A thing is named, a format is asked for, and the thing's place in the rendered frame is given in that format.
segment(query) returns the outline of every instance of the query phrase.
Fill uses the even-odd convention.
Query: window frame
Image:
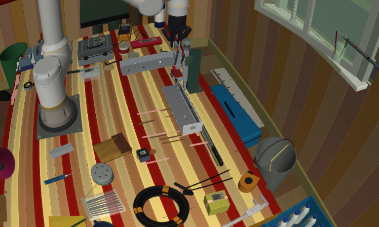
[[[371,9],[361,42],[358,47],[361,48],[367,55],[374,58],[379,47],[379,0],[365,1],[371,4]],[[341,63],[338,65],[330,58],[332,50],[309,34],[316,0],[308,0],[303,30],[296,27],[296,25],[294,25],[290,20],[285,20],[276,13],[264,8],[263,2],[264,0],[255,0],[254,9],[299,35],[310,45],[316,48],[321,56],[325,58],[332,65],[332,67],[346,79],[347,82],[349,82],[355,91],[367,88],[366,81],[369,79],[371,71],[374,69],[374,66],[369,63],[367,59],[357,52],[352,65],[351,62],[348,62],[344,58],[342,58]]]

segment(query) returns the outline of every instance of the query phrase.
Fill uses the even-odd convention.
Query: wooden wall
[[[79,26],[80,0],[61,3],[69,40],[87,36],[89,29]],[[254,0],[190,0],[189,5],[189,37],[209,37],[234,65],[283,136],[294,142],[337,225],[373,224],[370,213],[379,213],[379,83],[353,91],[312,46],[254,10]],[[37,44],[38,0],[5,4],[0,12],[0,52],[16,42]],[[139,14],[129,12],[131,19]]]

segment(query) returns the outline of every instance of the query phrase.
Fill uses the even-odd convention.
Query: striped table
[[[133,31],[136,30],[140,30],[150,38],[161,36],[164,42],[163,45],[130,49],[131,52],[135,51],[140,56],[145,56],[161,53],[161,49],[171,50],[168,41],[153,24],[133,27]],[[113,41],[116,41],[115,31],[104,34],[110,34]],[[135,40],[136,36],[137,39],[142,38],[141,34],[135,33],[131,40]],[[71,42],[74,57],[69,71],[83,68],[77,63],[77,45],[83,39],[87,38]],[[114,59],[109,62],[121,58],[128,59],[127,56],[119,54],[116,46]],[[254,172],[256,176],[261,177],[261,175],[202,76],[200,76],[200,85],[204,92],[190,94],[189,97],[225,162],[223,167],[214,162],[205,144],[191,146],[204,143],[205,140],[201,136],[194,134],[177,138],[168,138],[167,135],[150,136],[158,133],[170,133],[169,137],[181,135],[177,132],[179,127],[174,117],[170,116],[171,112],[162,110],[169,107],[161,87],[173,84],[169,76],[171,68],[122,76],[119,62],[114,64],[118,70],[115,68],[105,71],[105,62],[98,65],[99,80],[80,82],[79,74],[69,74],[66,77],[67,95],[80,95],[83,125],[83,132],[80,133],[35,140],[39,104],[36,89],[34,87],[29,91],[18,90],[14,105],[8,110],[2,145],[10,149],[16,159],[13,176],[5,181],[0,180],[0,194],[6,196],[7,222],[4,223],[4,227],[47,227],[49,216],[85,216],[83,205],[78,203],[80,198],[87,195],[94,187],[90,195],[116,189],[127,209],[126,212],[101,220],[113,223],[116,227],[141,227],[133,213],[133,201],[140,191],[156,185],[169,185],[179,190],[173,185],[174,182],[187,187],[228,169],[229,172],[202,185],[206,186],[231,177],[233,180],[199,189],[193,196],[186,196],[191,210],[183,226],[224,225],[244,215],[245,210],[253,207],[253,198],[262,204],[259,199],[260,194],[263,194],[269,202],[268,208],[235,224],[235,227],[258,226],[280,212],[262,178],[251,193],[241,193],[238,190],[238,181],[246,170]],[[27,81],[33,81],[31,70],[20,73],[20,81],[16,83],[19,83],[21,88]],[[153,113],[144,113],[155,110],[157,111]],[[161,159],[163,161],[140,163],[133,152],[108,162],[114,171],[114,181],[108,186],[96,186],[91,179],[90,169],[100,160],[93,146],[117,133],[123,133],[134,151],[147,148],[152,153],[154,149],[151,161]],[[74,151],[52,160],[49,151],[67,143],[73,145]],[[63,181],[49,185],[43,183],[44,180],[72,172],[75,174]],[[226,191],[230,208],[227,212],[208,216],[203,203],[204,196],[206,193],[220,190]],[[152,198],[144,205],[146,215],[161,222],[173,219],[178,211],[177,204],[164,197]],[[88,227],[93,224],[89,220],[86,221]]]

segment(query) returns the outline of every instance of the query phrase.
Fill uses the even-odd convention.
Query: gray case
[[[112,36],[105,35],[79,41],[77,57],[80,67],[113,59]]]

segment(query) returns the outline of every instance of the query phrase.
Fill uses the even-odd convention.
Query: bottle
[[[295,224],[297,225],[298,223],[300,223],[300,221],[302,221],[302,219],[304,219],[304,217],[308,214],[309,212],[309,208],[310,208],[310,203],[307,203],[306,205],[302,206],[300,208],[300,214],[299,214],[299,218],[297,221],[295,221]]]
[[[276,223],[277,227],[286,227],[288,224],[288,217],[284,217],[284,219],[279,220],[278,223]]]
[[[311,227],[316,223],[318,215],[314,214],[313,216],[309,216],[308,219],[304,222],[306,225],[304,227]]]
[[[289,221],[288,221],[287,227],[291,227],[295,224],[295,221],[297,221],[299,218],[299,214],[300,214],[300,210],[297,210],[293,212],[292,214],[290,214],[290,216],[288,217]]]

